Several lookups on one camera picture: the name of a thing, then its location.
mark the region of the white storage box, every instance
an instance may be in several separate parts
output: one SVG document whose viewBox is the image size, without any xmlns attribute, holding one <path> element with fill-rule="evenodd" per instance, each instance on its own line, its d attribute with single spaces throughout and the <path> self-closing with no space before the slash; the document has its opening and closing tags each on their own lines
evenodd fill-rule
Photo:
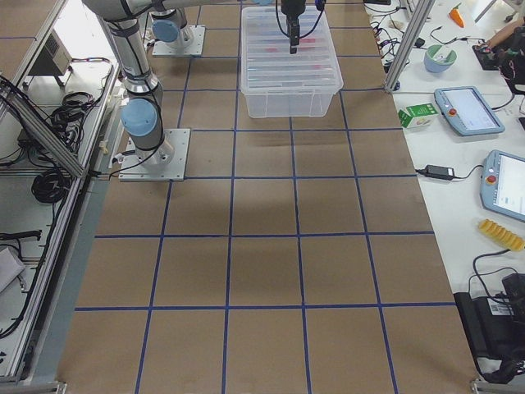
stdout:
<svg viewBox="0 0 525 394">
<path fill-rule="evenodd" d="M 308 33 L 319 11 L 306 7 L 300 34 Z M 283 30 L 285 16 L 279 11 Z M 240 91 L 251 117 L 323 117 L 343 87 L 336 51 L 323 13 L 316 29 L 290 55 L 290 41 L 280 31 L 274 7 L 246 7 L 242 12 Z"/>
</svg>

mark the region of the white mounting plate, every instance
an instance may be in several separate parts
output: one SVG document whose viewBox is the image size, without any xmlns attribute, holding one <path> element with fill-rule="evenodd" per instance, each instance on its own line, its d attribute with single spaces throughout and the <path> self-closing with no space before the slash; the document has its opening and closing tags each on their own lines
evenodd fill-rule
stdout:
<svg viewBox="0 0 525 394">
<path fill-rule="evenodd" d="M 173 146 L 175 152 L 173 159 L 166 165 L 158 167 L 145 167 L 142 164 L 124 170 L 119 173 L 121 181 L 183 181 L 186 169 L 186 159 L 188 158 L 189 134 L 190 129 L 165 129 L 165 138 Z M 135 144 L 131 139 L 128 140 L 126 150 L 135 149 Z M 139 160 L 133 154 L 125 156 L 122 168 L 131 167 Z"/>
<path fill-rule="evenodd" d="M 194 32 L 194 42 L 186 48 L 175 49 L 162 41 L 157 41 L 153 47 L 153 55 L 155 57 L 189 57 L 202 56 L 204 46 L 204 32 L 205 26 L 196 25 L 190 26 Z"/>
</svg>

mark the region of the light blue cup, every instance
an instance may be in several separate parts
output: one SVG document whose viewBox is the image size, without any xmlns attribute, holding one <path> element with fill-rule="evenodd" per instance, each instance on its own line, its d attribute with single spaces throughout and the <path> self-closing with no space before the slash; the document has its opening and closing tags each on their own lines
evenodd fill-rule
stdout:
<svg viewBox="0 0 525 394">
<path fill-rule="evenodd" d="M 429 72 L 443 72 L 450 66 L 454 64 L 456 59 L 458 58 L 458 55 L 455 51 L 450 51 L 450 53 L 447 55 L 444 59 L 435 59 L 434 56 L 436 53 L 441 49 L 442 45 L 432 45 L 427 51 L 425 52 L 425 68 Z"/>
</svg>

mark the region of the toy carrot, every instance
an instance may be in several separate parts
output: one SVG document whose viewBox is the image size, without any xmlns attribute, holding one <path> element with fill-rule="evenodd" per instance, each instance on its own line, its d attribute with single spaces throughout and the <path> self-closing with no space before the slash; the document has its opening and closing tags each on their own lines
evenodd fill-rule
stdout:
<svg viewBox="0 0 525 394">
<path fill-rule="evenodd" d="M 458 25 L 459 27 L 465 27 L 465 22 L 463 21 L 463 18 L 461 17 L 461 14 L 459 13 L 459 6 L 461 5 L 458 4 L 456 7 L 452 8 L 449 12 L 449 16 L 450 16 L 450 19 L 452 19 L 452 21 L 456 22 L 456 25 Z"/>
</svg>

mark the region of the white box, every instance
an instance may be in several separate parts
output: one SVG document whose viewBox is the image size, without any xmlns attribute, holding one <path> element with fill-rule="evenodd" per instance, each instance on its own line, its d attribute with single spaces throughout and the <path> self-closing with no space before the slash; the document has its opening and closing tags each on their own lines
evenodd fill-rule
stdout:
<svg viewBox="0 0 525 394">
<path fill-rule="evenodd" d="M 319 11 L 306 7 L 300 34 L 308 33 Z M 286 31 L 285 16 L 279 20 Z M 240 91 L 251 117 L 324 117 L 343 87 L 330 29 L 323 13 L 316 29 L 290 55 L 290 41 L 280 31 L 274 7 L 242 11 Z"/>
</svg>

